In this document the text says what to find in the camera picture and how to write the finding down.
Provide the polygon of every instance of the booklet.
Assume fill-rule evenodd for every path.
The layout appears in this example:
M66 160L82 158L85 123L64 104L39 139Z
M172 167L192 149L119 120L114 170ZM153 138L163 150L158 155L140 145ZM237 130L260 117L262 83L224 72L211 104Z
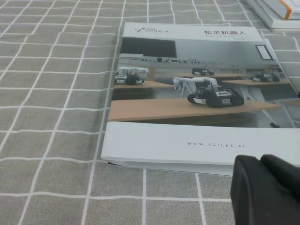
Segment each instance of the booklet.
M126 23L101 158L222 175L237 155L300 165L299 111L255 28Z

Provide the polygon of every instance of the brochure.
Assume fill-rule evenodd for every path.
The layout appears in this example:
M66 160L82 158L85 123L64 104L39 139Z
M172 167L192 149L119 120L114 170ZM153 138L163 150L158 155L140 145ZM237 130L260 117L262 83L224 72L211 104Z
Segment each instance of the brochure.
M222 175L240 154L300 165L299 112L255 28L126 23L101 158Z

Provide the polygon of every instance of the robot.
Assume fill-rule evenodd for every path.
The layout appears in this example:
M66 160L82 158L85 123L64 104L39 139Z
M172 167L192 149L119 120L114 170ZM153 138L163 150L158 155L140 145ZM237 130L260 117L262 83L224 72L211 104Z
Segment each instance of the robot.
M196 73L200 73L200 75L214 75L214 72L209 71L207 68L193 68L192 69L192 74L196 75Z
M174 77L175 89L180 89L180 81L183 83L181 97L184 88L187 88L190 94L187 100L196 105L207 105L212 108L223 108L230 106L239 106L244 104L244 98L234 89L223 88L218 85L216 79L211 77L179 78ZM209 82L207 88L196 88L196 82Z
M116 77L114 79L115 84L127 84L137 85L144 83L144 79L138 75L138 72L142 72L145 77L149 75L149 69L139 67L119 67Z

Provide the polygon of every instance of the tracked robot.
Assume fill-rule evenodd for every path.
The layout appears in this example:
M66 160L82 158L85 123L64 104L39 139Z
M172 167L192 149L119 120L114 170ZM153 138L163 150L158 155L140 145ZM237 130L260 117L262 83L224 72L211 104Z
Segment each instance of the tracked robot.
M137 85L144 83L144 79L137 73L142 72L145 77L149 75L149 69L139 67L119 67L114 79L115 84Z
M250 78L255 82L279 82L280 79L275 74L255 74Z
M223 88L218 85L216 79L211 77L180 78L174 77L174 87L180 90L180 81L183 90L186 87L191 93L187 100L196 105L207 105L212 108L239 106L244 104L244 98L234 89ZM196 82L209 82L207 88L196 88Z

